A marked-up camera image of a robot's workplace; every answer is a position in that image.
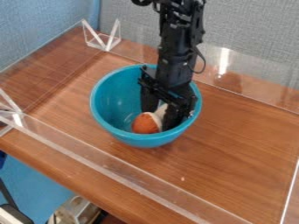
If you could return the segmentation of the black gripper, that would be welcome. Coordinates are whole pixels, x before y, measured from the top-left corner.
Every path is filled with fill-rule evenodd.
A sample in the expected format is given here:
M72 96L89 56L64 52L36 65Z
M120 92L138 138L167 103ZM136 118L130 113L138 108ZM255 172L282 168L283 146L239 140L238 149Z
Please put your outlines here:
M196 53L194 50L179 55L159 53L158 65L140 67L138 84L143 112L155 112L159 101L167 103L163 112L163 131L167 131L182 124L198 101L191 87Z

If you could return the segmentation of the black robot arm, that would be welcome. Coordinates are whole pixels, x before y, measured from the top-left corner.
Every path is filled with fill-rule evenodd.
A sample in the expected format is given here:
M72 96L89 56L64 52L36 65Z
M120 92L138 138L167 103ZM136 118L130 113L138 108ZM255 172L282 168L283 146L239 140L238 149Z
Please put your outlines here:
M192 115L198 97L192 91L196 60L204 56L198 49L206 33L203 11L206 0L131 0L138 6L154 7L159 13L160 45L155 68L142 67L139 78L142 110L154 112L167 104L162 128L170 130Z

